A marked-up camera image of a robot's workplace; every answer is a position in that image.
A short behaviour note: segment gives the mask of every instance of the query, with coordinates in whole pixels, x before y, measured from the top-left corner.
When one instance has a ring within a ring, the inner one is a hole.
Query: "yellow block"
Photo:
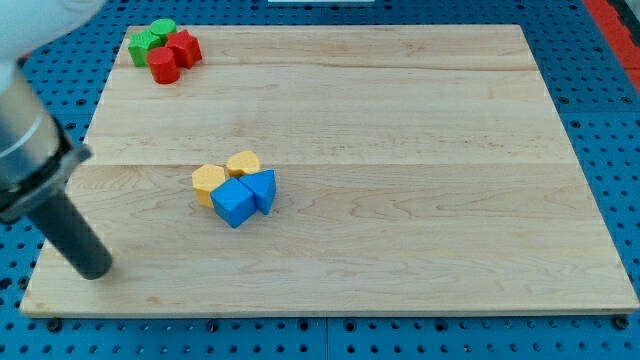
[[[260,159],[251,150],[243,151],[229,158],[227,170],[229,175],[234,177],[257,173],[260,171]]]
[[[205,164],[191,174],[191,183],[200,205],[212,208],[211,192],[227,181],[227,173],[222,166]]]

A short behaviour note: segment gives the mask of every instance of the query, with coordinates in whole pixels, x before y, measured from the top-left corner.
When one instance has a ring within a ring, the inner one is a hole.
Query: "blue block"
[[[273,169],[267,169],[245,175],[240,178],[240,182],[253,192],[256,208],[268,215],[273,199],[276,197],[276,172]]]
[[[218,216],[232,228],[240,226],[256,212],[253,193],[236,178],[230,178],[212,191],[211,200]]]

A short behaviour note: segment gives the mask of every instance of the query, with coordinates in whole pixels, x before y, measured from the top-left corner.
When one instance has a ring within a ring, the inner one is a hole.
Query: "toy block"
[[[182,30],[175,34],[168,34],[167,37],[166,47],[173,50],[176,54],[176,60],[179,66],[191,69],[193,64],[202,60],[202,52],[200,51],[198,39],[189,34],[187,30]]]
[[[253,193],[236,178],[230,178],[211,193],[216,214],[237,228],[256,212]]]
[[[276,197],[276,172],[273,169],[267,169],[245,175],[238,180],[253,193],[256,208],[261,213],[269,215],[271,205]]]
[[[229,158],[227,170],[229,175],[234,177],[257,173],[260,171],[260,159],[251,150],[239,152]]]
[[[158,84],[171,84],[180,78],[180,69],[171,49],[166,47],[152,49],[147,54],[147,63],[153,80]]]
[[[160,37],[153,35],[149,30],[132,34],[128,49],[133,64],[138,67],[147,66],[147,54],[160,46],[162,46]]]
[[[211,192],[227,181],[227,174],[222,166],[205,164],[191,174],[191,183],[198,203],[213,208]]]
[[[171,19],[157,19],[151,23],[149,30],[152,34],[158,36],[162,41],[162,45],[167,43],[167,36],[178,31],[176,22]]]

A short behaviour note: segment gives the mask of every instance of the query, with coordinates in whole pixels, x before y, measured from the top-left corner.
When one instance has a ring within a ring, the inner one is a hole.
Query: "blue pegboard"
[[[267,7],[266,0],[111,0],[35,51],[24,72],[82,141],[128,25],[520,24],[636,289],[640,98],[579,1],[377,0]],[[17,307],[43,237],[0,228],[0,358],[640,358],[640,317],[32,320]]]

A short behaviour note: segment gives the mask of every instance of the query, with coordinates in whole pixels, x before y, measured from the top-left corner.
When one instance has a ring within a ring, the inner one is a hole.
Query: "red surface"
[[[166,47],[155,48],[147,54],[147,63],[153,80],[158,84],[171,84],[180,78],[180,69],[173,51]]]
[[[640,91],[640,48],[631,40],[629,29],[607,0],[583,0],[618,61],[627,71],[636,91]]]
[[[166,47],[173,50],[176,54],[176,61],[181,67],[191,69],[193,64],[202,60],[202,52],[200,51],[200,43],[198,39],[189,34],[187,30],[179,33],[169,34]]]

